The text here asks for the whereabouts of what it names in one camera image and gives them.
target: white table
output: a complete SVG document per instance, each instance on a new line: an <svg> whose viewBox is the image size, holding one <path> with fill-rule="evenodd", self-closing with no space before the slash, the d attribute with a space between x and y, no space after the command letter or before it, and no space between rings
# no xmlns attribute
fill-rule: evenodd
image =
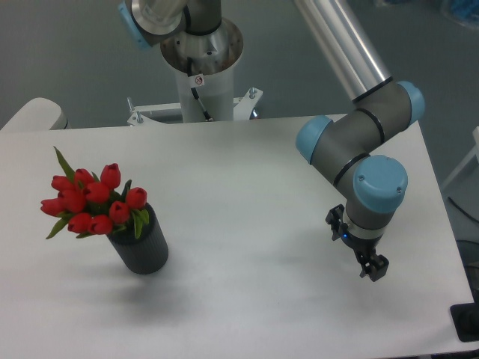
<svg viewBox="0 0 479 359"><path fill-rule="evenodd" d="M476 349L452 304L472 296L417 124L377 151L409 173L376 283L333 242L343 198L300 156L308 118L0 134L0 358L378 358ZM52 146L117 162L170 248L150 276L105 236L44 237Z"/></svg>

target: metal bracket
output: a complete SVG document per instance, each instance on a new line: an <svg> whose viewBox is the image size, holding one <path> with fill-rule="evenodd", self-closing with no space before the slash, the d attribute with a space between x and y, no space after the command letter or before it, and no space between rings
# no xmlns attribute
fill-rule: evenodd
<svg viewBox="0 0 479 359"><path fill-rule="evenodd" d="M259 118L255 106L262 96L262 90L250 88L244 97L235 97L233 99L233 119L235 121L241 121ZM130 118L127 122L131 126L143 124L136 120L138 118L136 115L137 112L139 112L140 117L143 117L144 119L147 118L148 120L153 121L153 123L173 123L174 121L168 119L181 116L181 105L178 102L161 105L134 106L131 97L128 97L126 101L128 102L130 114Z"/></svg>

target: black object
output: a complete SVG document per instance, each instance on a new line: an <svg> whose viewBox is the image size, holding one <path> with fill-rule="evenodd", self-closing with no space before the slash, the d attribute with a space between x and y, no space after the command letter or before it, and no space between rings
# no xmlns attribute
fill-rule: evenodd
<svg viewBox="0 0 479 359"><path fill-rule="evenodd" d="M459 210L459 212L461 212L462 214L464 214L464 216L466 216L467 218L469 218L471 221L473 221L474 223L479 223L479 219L476 219L474 217L472 217L470 214L468 214L459 204L456 203L455 200L453 200L451 197L448 197L448 200L449 202L451 202L451 204L456 207L457 210Z"/></svg>
<svg viewBox="0 0 479 359"><path fill-rule="evenodd" d="M451 307L451 315L461 342L479 340L479 304L456 304Z"/></svg>
<svg viewBox="0 0 479 359"><path fill-rule="evenodd" d="M376 254L376 246L381 236L375 239L362 239L354 236L343 222L344 206L342 204L331 209L326 216L326 223L331 225L332 240L338 238L349 248L354 250L358 263L361 264L361 278L366 275L373 281L384 277L388 270L389 261L386 257Z"/></svg>
<svg viewBox="0 0 479 359"><path fill-rule="evenodd" d="M153 208L146 204L150 222L143 226L139 239L133 230L107 235L128 269L137 274L150 274L162 268L168 259L168 245Z"/></svg>

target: green leaf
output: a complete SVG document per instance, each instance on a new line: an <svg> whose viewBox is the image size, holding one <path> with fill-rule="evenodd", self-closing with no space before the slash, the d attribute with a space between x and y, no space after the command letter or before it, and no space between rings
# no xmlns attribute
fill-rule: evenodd
<svg viewBox="0 0 479 359"><path fill-rule="evenodd" d="M133 224L135 227L135 238L139 239L141 235L141 229L143 228L143 221L139 215L132 211Z"/></svg>
<svg viewBox="0 0 479 359"><path fill-rule="evenodd" d="M87 238L87 237L91 237L91 236L94 236L94 234L91 234L90 232L83 232L83 233L80 233L76 238Z"/></svg>
<svg viewBox="0 0 479 359"><path fill-rule="evenodd" d="M113 203L116 200L121 200L121 196L118 192L111 190L109 200L110 200L111 203Z"/></svg>
<svg viewBox="0 0 479 359"><path fill-rule="evenodd" d="M146 209L142 209L141 211L139 209L132 209L132 211L139 217L141 218L141 221L144 224L148 224L150 222L150 215L148 214L148 211Z"/></svg>
<svg viewBox="0 0 479 359"><path fill-rule="evenodd" d="M126 200L126 194L128 193L131 186L132 186L132 180L128 179L125 183L125 187L123 188L123 192L121 192L121 201L122 202L124 202Z"/></svg>
<svg viewBox="0 0 479 359"><path fill-rule="evenodd" d="M73 179L75 178L75 171L70 167L67 160L61 154L60 150L55 146L53 146L53 148L55 148L58 163L60 164L61 168L63 169L63 172L65 172L65 176L67 176L67 178L70 180L70 182L73 183Z"/></svg>
<svg viewBox="0 0 479 359"><path fill-rule="evenodd" d="M57 234L58 232L60 232L61 230L64 229L64 227L68 224L68 220L65 219L65 218L60 218L58 220L57 223L55 223L55 225L53 226L52 228L52 232L50 232L50 234L46 237L46 239L50 239L52 238L53 236L55 236L55 234Z"/></svg>
<svg viewBox="0 0 479 359"><path fill-rule="evenodd" d="M75 215L75 213L70 213L70 212L60 212L56 215L56 217L59 217L59 218L63 218L63 219L66 219L67 221L69 221L70 219L72 219L72 217Z"/></svg>
<svg viewBox="0 0 479 359"><path fill-rule="evenodd" d="M112 231L112 234L121 232L122 230L126 230L126 226L124 224L119 224L116 228Z"/></svg>
<svg viewBox="0 0 479 359"><path fill-rule="evenodd" d="M141 213L143 215L143 222L145 224L149 224L150 223L150 213L148 213L148 211L146 209L142 209Z"/></svg>

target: bolt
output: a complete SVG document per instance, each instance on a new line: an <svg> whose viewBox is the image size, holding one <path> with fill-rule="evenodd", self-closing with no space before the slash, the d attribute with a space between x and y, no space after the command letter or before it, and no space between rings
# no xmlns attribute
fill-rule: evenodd
<svg viewBox="0 0 479 359"><path fill-rule="evenodd" d="M255 88L250 88L249 89L249 98L254 99L254 95L257 93Z"/></svg>
<svg viewBox="0 0 479 359"><path fill-rule="evenodd" d="M127 97L126 101L128 102L129 112L132 114L135 111L135 106L133 105L133 101L131 97Z"/></svg>
<svg viewBox="0 0 479 359"><path fill-rule="evenodd" d="M143 117L140 114L140 111L136 112L136 122L143 123Z"/></svg>

